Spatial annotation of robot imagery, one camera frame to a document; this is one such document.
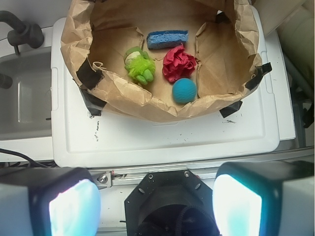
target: black tape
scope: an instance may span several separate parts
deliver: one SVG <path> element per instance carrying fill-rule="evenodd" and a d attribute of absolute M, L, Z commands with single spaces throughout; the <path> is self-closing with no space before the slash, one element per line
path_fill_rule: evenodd
<path fill-rule="evenodd" d="M 221 12 L 216 16 L 216 23 L 219 24 L 222 22 L 230 22 L 230 19 L 225 15 L 224 12 Z"/>
<path fill-rule="evenodd" d="M 229 105 L 228 107 L 222 108 L 220 110 L 220 113 L 223 116 L 223 118 L 226 118 L 229 115 L 233 114 L 234 112 L 237 112 L 241 108 L 242 104 L 243 104 L 242 101 L 234 102 L 233 104 Z"/>
<path fill-rule="evenodd" d="M 101 80 L 102 72 L 100 70 L 94 71 L 91 68 L 89 60 L 86 58 L 83 64 L 80 66 L 79 70 L 77 71 L 77 76 L 85 87 L 92 90 Z"/>
<path fill-rule="evenodd" d="M 80 89 L 84 103 L 92 116 L 100 116 L 106 102 Z"/>
<path fill-rule="evenodd" d="M 249 89 L 250 91 L 252 91 L 256 87 L 258 87 L 264 75 L 269 73 L 270 71 L 272 71 L 270 62 L 263 64 L 262 66 L 256 67 L 256 76 L 252 78 L 250 81 L 248 81 L 245 84 L 245 87 Z"/>

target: sink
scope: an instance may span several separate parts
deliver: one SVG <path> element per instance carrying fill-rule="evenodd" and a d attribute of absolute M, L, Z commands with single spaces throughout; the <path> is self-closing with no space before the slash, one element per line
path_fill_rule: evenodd
<path fill-rule="evenodd" d="M 0 58 L 0 140 L 51 136 L 51 47 Z"/>

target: teal ball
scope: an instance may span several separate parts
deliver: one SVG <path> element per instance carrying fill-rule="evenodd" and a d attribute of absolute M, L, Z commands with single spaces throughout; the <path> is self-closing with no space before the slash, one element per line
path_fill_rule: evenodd
<path fill-rule="evenodd" d="M 173 86 L 173 98 L 178 103 L 192 102 L 197 94 L 195 83 L 187 78 L 179 79 Z"/>

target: sponge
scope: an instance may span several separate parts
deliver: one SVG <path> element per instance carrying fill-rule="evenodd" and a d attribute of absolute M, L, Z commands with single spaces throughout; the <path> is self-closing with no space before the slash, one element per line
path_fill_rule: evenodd
<path fill-rule="evenodd" d="M 187 30 L 155 31 L 147 37 L 148 49 L 173 48 L 187 41 Z"/>

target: crumpled paper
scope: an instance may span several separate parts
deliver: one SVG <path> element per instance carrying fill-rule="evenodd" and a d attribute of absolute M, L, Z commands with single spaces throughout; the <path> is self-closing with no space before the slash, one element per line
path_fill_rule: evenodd
<path fill-rule="evenodd" d="M 184 52 L 184 46 L 180 45 L 169 50 L 163 60 L 163 75 L 174 83 L 181 78 L 189 77 L 197 65 L 195 57 Z"/>

